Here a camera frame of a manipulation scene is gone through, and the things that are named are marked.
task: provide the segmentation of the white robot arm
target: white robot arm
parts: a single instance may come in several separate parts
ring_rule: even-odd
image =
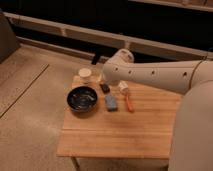
[[[177,112],[169,171],[212,171],[213,62],[133,64],[133,54],[119,50],[103,67],[102,80],[121,80],[185,94]]]

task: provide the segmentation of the blue sponge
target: blue sponge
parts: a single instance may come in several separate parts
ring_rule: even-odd
[[[118,105],[114,96],[108,94],[105,96],[105,103],[109,112],[118,110]]]

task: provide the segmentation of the table top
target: table top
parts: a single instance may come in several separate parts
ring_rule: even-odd
[[[110,87],[118,111],[108,112],[97,77],[90,87],[98,103],[89,113],[76,117],[67,108],[57,154],[74,157],[169,158],[173,124],[181,96],[168,91],[128,82],[135,112],[130,113],[124,96]],[[74,77],[72,88],[82,85]]]

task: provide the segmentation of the bowl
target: bowl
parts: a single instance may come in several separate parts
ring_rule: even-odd
[[[77,113],[91,111],[98,100],[97,93],[94,89],[81,86],[74,88],[67,96],[67,103],[71,110]]]

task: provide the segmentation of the white cup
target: white cup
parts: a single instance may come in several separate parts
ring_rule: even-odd
[[[78,71],[78,75],[84,84],[88,84],[91,81],[92,71],[88,68],[82,68]]]

